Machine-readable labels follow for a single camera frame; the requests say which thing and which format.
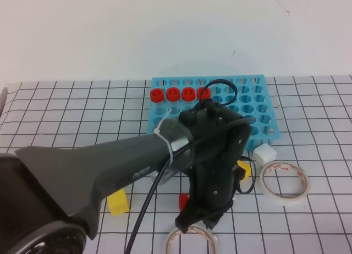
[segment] red bottle cap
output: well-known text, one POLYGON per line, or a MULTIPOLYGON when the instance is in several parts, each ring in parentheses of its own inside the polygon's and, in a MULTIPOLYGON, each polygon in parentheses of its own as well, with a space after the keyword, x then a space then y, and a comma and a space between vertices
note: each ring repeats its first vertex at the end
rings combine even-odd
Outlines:
POLYGON ((187 201, 188 201, 188 194, 180 194, 179 196, 179 205, 180 205, 180 210, 182 211, 183 208, 185 208, 187 201))
POLYGON ((176 102, 180 100, 180 90, 177 87, 170 87, 166 90, 166 99, 170 102, 176 102))
POLYGON ((164 101, 164 92, 161 88, 154 88, 150 91, 150 99, 153 103, 160 103, 164 101))
MULTIPOLYGON (((199 98, 200 98, 200 94, 201 94, 203 88, 204 88, 204 87, 199 87, 198 90, 197 90, 197 98, 198 98, 198 100, 199 100, 199 98)), ((210 91, 209 88, 207 88, 207 89, 204 91, 203 95, 202 95, 202 100, 207 99, 207 98, 211 98, 211 91, 210 91)))
POLYGON ((192 87, 185 87, 182 89, 182 99, 183 101, 191 102, 196 99, 196 90, 192 87))

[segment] black cable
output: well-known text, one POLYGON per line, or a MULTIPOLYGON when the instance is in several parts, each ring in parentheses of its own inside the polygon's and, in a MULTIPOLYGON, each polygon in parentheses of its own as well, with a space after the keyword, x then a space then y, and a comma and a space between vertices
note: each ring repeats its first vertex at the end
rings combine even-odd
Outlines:
POLYGON ((235 92, 234 97, 230 101, 228 101, 227 103, 223 104, 224 106, 228 106, 229 104, 232 104, 233 102, 235 102, 236 97, 237 97, 237 93, 238 93, 237 87, 235 86, 235 84, 233 82, 231 82, 229 80, 225 80, 225 79, 216 79, 216 80, 213 80, 213 81, 209 82, 206 86, 204 86, 202 92, 200 93, 199 102, 201 101, 202 95, 205 92, 205 90, 209 86, 214 85, 214 84, 228 85, 235 92))
MULTIPOLYGON (((188 143, 187 145, 183 146, 182 148, 178 149, 177 151, 173 152, 173 157, 177 157, 179 156, 180 154, 182 154, 183 152, 189 150, 190 148, 193 148, 197 145, 199 145, 200 143, 208 140, 208 139, 211 139, 213 138, 214 136, 218 135, 220 132, 223 132, 223 131, 226 131, 234 126, 237 126, 237 125, 241 125, 241 124, 245 124, 245 123, 250 123, 250 122, 253 122, 255 119, 254 118, 241 118, 241 119, 238 119, 238 120, 235 120, 235 121, 232 121, 232 122, 229 122, 223 126, 220 126, 218 128, 216 128, 216 130, 212 131, 212 132, 209 132, 205 137, 201 138, 201 139, 198 139, 194 142, 190 142, 188 143)), ((138 233, 138 230, 139 230, 139 227, 142 223, 142 220, 143 220, 143 217, 144 217, 144 214, 145 212, 147 211, 147 207, 152 199, 152 196, 156 190, 156 187, 158 186, 160 180, 161 180, 161 177, 163 176, 163 174, 165 173, 167 167, 169 166, 169 163, 170 163, 170 158, 168 158, 168 160, 165 162, 163 168, 160 170, 159 174, 156 176, 152 186, 150 187, 150 190, 148 192, 148 195, 143 203, 143 206, 141 208, 141 211, 137 217, 137 220, 136 220, 136 223, 133 227, 133 230, 132 230, 132 233, 131 233, 131 237, 128 241, 128 244, 127 244, 127 247, 126 247, 126 250, 125 250, 125 254, 130 254, 131 253, 131 250, 132 250, 132 246, 133 246, 133 243, 136 239, 136 236, 137 236, 137 233, 138 233)))
POLYGON ((237 191, 239 191, 240 194, 247 195, 247 194, 249 194, 249 193, 253 190, 253 188, 254 188, 255 180, 257 179, 257 168, 255 167, 255 163, 254 163, 254 161, 253 161, 251 158, 246 157, 246 156, 241 156, 241 159, 246 159, 246 160, 248 160, 248 161, 251 161, 251 162, 253 162, 253 165, 254 165, 254 176, 253 176, 253 174, 252 174, 252 184, 251 184, 251 186, 248 188, 248 190, 245 191, 245 192, 242 192, 240 182, 238 182, 238 185, 237 185, 237 188, 236 188, 237 191))

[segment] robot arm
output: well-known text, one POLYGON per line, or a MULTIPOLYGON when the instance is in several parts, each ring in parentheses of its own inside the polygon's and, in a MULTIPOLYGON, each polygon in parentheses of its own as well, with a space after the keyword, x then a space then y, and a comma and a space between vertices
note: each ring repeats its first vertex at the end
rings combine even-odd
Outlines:
MULTIPOLYGON (((184 111, 160 127, 173 152, 210 135, 175 157, 164 175, 167 180, 183 171, 190 177, 189 202, 176 220, 182 231, 199 220, 212 228, 231 207, 244 175, 235 165, 250 135, 251 119, 212 100, 197 105, 197 112, 184 111)), ((97 234, 102 199, 161 170, 169 158, 166 143, 156 134, 74 150, 26 147, 16 153, 18 158, 0 159, 0 200, 11 208, 0 207, 0 252, 6 254, 65 246, 65 253, 82 253, 85 234, 91 239, 97 234)))

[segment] masking tape roll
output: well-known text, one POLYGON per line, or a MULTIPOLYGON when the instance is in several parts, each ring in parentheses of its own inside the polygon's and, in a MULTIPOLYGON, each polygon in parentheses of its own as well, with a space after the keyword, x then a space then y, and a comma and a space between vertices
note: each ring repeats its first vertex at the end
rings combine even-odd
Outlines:
POLYGON ((273 202, 275 202, 278 205, 281 206, 295 206, 298 203, 300 203, 308 194, 309 191, 309 180, 307 174, 299 168, 298 166, 292 165, 287 162, 269 162, 266 165, 264 165, 263 169, 260 172, 260 177, 259 177, 259 183, 261 186, 261 189, 263 191, 263 194, 269 197, 273 202), (266 185, 264 181, 264 176, 276 169, 281 169, 281 170, 294 170, 297 173, 297 176, 301 180, 301 184, 304 188, 303 193, 300 195, 297 195, 295 197, 281 197, 276 195, 274 192, 272 192, 268 186, 266 185))
MULTIPOLYGON (((219 249, 218 249, 216 238, 210 233, 210 231, 208 229, 206 229, 202 225, 193 224, 189 227, 188 232, 198 234, 198 235, 205 237, 207 239, 207 241, 209 241, 210 246, 213 249, 213 253, 219 254, 219 249)), ((170 254, 169 248, 171 246, 171 242, 174 240, 174 238, 176 238, 177 236, 182 235, 182 234, 183 233, 178 228, 174 228, 167 235, 166 241, 163 246, 162 253, 163 254, 170 254)))

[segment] table surface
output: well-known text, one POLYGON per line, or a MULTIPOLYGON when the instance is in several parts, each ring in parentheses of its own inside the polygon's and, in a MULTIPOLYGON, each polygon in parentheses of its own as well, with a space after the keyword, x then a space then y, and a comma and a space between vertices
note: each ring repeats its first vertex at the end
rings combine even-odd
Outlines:
MULTIPOLYGON (((282 134, 277 159, 302 167, 310 191, 301 204, 272 204, 259 186, 235 195, 230 211, 212 230, 221 253, 352 253, 352 78, 266 78, 282 134)), ((33 82, 11 84, 0 117, 0 152, 27 145, 73 148, 146 134, 150 81, 33 82)), ((278 194, 297 192, 296 178, 267 178, 278 194)), ((150 177, 127 186, 131 211, 112 217, 104 200, 99 233, 84 254, 123 253, 151 185, 150 177)), ((161 253, 179 213, 188 177, 159 186, 133 253, 161 253)), ((197 235, 176 239, 172 253, 212 253, 197 235)))

